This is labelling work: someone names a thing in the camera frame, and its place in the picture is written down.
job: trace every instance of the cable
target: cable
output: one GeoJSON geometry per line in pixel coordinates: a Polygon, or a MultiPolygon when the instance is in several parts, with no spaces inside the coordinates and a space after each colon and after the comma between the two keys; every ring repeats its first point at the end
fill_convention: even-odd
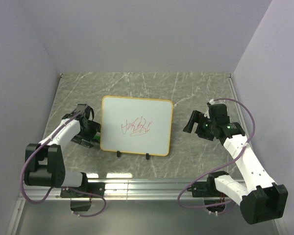
{"type": "Polygon", "coordinates": [[[44,147],[46,146],[50,141],[52,141],[52,139],[67,125],[69,124],[71,121],[73,121],[78,115],[82,114],[86,108],[88,107],[88,104],[85,105],[84,109],[82,109],[81,111],[79,111],[78,113],[76,113],[73,117],[71,117],[69,120],[67,120],[64,124],[62,124],[61,126],[59,126],[59,128],[53,133],[53,135],[48,138],[44,143],[42,143],[30,156],[29,158],[26,160],[22,170],[21,170],[21,177],[20,177],[20,190],[21,193],[23,195],[23,197],[30,203],[32,204],[40,204],[43,203],[46,198],[49,196],[51,190],[53,189],[53,187],[49,188],[49,190],[47,191],[47,193],[45,194],[45,196],[43,197],[43,199],[39,200],[39,201],[34,201],[31,200],[28,195],[25,192],[24,189],[24,184],[23,184],[23,179],[24,179],[24,174],[25,174],[25,170],[29,164],[29,162],[34,158],[34,156],[44,147]]]}
{"type": "MultiPolygon", "coordinates": [[[[248,108],[247,108],[245,105],[243,105],[241,102],[239,102],[239,101],[237,101],[237,100],[235,100],[235,99],[231,99],[231,98],[218,98],[218,99],[214,99],[214,101],[218,101],[218,100],[230,100],[230,101],[233,101],[233,102],[235,102],[235,103],[238,103],[238,104],[241,105],[241,106],[246,110],[246,112],[249,114],[250,119],[251,119],[251,122],[252,122],[252,124],[253,124],[253,130],[252,130],[252,132],[251,132],[251,135],[249,136],[249,138],[248,138],[247,141],[246,141],[246,143],[249,143],[250,140],[251,140],[251,139],[254,137],[254,135],[255,135],[255,128],[256,128],[256,126],[255,126],[255,120],[254,120],[254,117],[253,117],[253,115],[251,114],[251,112],[248,110],[248,108]]],[[[229,201],[226,201],[226,202],[215,203],[215,204],[210,204],[210,205],[202,205],[202,206],[185,206],[185,205],[182,205],[182,204],[181,204],[181,202],[180,202],[180,198],[181,198],[182,194],[183,194],[183,193],[184,193],[189,187],[191,187],[195,182],[197,182],[197,181],[200,180],[201,178],[205,177],[206,175],[209,175],[209,174],[212,173],[212,172],[215,172],[215,171],[220,170],[220,169],[222,169],[222,168],[224,168],[224,167],[226,167],[226,166],[228,166],[228,165],[231,165],[231,164],[235,163],[235,162],[236,162],[236,161],[237,161],[237,160],[243,155],[245,149],[246,149],[246,146],[244,146],[244,147],[242,148],[242,150],[240,151],[239,155],[238,155],[235,159],[229,161],[229,162],[226,163],[226,164],[223,164],[223,165],[221,165],[221,166],[219,166],[219,167],[216,167],[216,168],[214,168],[214,169],[212,169],[212,170],[207,171],[206,173],[204,173],[204,174],[198,176],[196,179],[194,179],[194,180],[191,181],[188,185],[186,185],[185,188],[182,189],[182,191],[179,193],[179,195],[178,195],[178,197],[177,197],[177,202],[178,202],[178,204],[179,204],[181,207],[183,207],[183,208],[193,208],[193,209],[195,209],[195,208],[207,208],[207,207],[221,206],[221,205],[225,205],[225,204],[228,204],[228,203],[232,202],[233,200],[229,200],[229,201]]]]}
{"type": "Polygon", "coordinates": [[[100,211],[98,211],[97,213],[94,213],[94,214],[79,214],[77,212],[73,212],[73,214],[76,214],[77,216],[79,217],[93,217],[93,216],[96,216],[98,214],[100,214],[101,212],[104,211],[104,209],[106,208],[107,206],[107,201],[106,199],[104,199],[102,196],[98,195],[98,194],[94,194],[94,193],[89,193],[89,192],[82,192],[82,191],[79,191],[79,190],[76,190],[74,188],[71,188],[69,187],[70,190],[72,190],[73,192],[77,192],[77,193],[82,193],[82,194],[85,194],[85,195],[89,195],[89,196],[94,196],[94,197],[97,197],[97,198],[101,198],[103,200],[103,207],[101,208],[100,211]]]}

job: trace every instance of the gray marble surface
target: gray marble surface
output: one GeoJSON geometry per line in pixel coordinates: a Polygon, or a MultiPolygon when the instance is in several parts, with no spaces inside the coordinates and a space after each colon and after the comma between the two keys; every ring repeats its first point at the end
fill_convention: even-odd
{"type": "MultiPolygon", "coordinates": [[[[69,143],[63,151],[66,169],[92,173],[100,178],[194,178],[229,161],[230,155],[218,140],[207,141],[182,132],[192,110],[206,112],[211,98],[231,97],[225,73],[68,73],[60,80],[45,136],[54,130],[64,114],[78,103],[87,102],[101,120],[105,95],[169,99],[174,104],[170,153],[166,157],[104,152],[99,145],[88,149],[69,143]]],[[[226,102],[232,120],[239,121],[234,103],[226,102]]],[[[235,165],[225,169],[241,178],[235,165]]]]}

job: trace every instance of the red scribble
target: red scribble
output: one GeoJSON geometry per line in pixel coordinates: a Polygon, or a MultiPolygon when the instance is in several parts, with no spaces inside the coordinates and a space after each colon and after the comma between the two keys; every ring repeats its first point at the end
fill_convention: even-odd
{"type": "Polygon", "coordinates": [[[152,121],[146,125],[146,119],[144,116],[138,117],[135,119],[135,121],[129,123],[126,120],[126,124],[121,124],[121,130],[123,135],[125,135],[127,132],[130,132],[131,134],[129,136],[141,136],[143,134],[146,134],[150,130],[150,125],[152,124],[152,121]]]}

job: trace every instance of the green object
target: green object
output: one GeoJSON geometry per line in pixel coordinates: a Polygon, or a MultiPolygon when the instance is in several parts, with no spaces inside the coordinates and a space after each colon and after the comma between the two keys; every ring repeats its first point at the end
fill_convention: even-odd
{"type": "Polygon", "coordinates": [[[93,140],[97,140],[100,143],[100,136],[94,136],[93,140]]]}

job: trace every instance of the floor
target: floor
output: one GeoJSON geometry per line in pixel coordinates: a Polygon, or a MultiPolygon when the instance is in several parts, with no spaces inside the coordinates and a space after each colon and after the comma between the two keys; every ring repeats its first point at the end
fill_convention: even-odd
{"type": "MultiPolygon", "coordinates": [[[[89,214],[102,206],[95,202],[89,214]]],[[[247,224],[235,206],[226,214],[181,208],[176,201],[108,201],[99,216],[78,218],[68,201],[26,204],[17,235],[276,235],[274,221],[247,224]]]]}
{"type": "MultiPolygon", "coordinates": [[[[104,152],[99,145],[88,149],[73,142],[63,151],[66,169],[86,172],[96,178],[194,178],[229,161],[218,140],[207,141],[182,132],[192,110],[206,112],[212,98],[233,98],[225,73],[67,73],[60,80],[45,136],[62,116],[78,103],[87,102],[100,122],[101,100],[105,95],[169,99],[174,104],[170,153],[166,157],[104,152]]],[[[240,121],[236,105],[226,102],[233,121],[240,121]]],[[[241,178],[235,165],[225,169],[241,178]]]]}

